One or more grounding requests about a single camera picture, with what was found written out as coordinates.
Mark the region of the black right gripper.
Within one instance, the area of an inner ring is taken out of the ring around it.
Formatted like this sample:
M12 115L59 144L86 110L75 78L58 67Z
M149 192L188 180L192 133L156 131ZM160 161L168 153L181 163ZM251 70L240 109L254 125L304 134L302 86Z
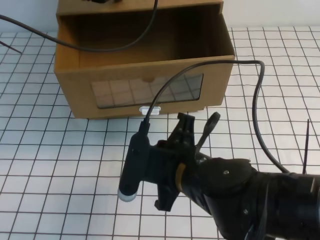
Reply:
M201 150L220 117L218 112L210 116L195 146L195 117L179 112L178 123L168 139L151 147L147 181L157 185L158 199L154 203L157 210L170 212L180 193L200 205L200 166L196 152Z

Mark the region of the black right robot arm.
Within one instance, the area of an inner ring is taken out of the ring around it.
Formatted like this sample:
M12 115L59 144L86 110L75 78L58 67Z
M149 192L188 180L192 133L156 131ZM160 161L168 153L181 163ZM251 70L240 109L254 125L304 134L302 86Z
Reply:
M194 117L177 118L169 138L156 145L173 152L158 182L158 210L170 211L183 193L214 218L227 240L319 239L319 176L260 172L248 159L208 157L194 141Z

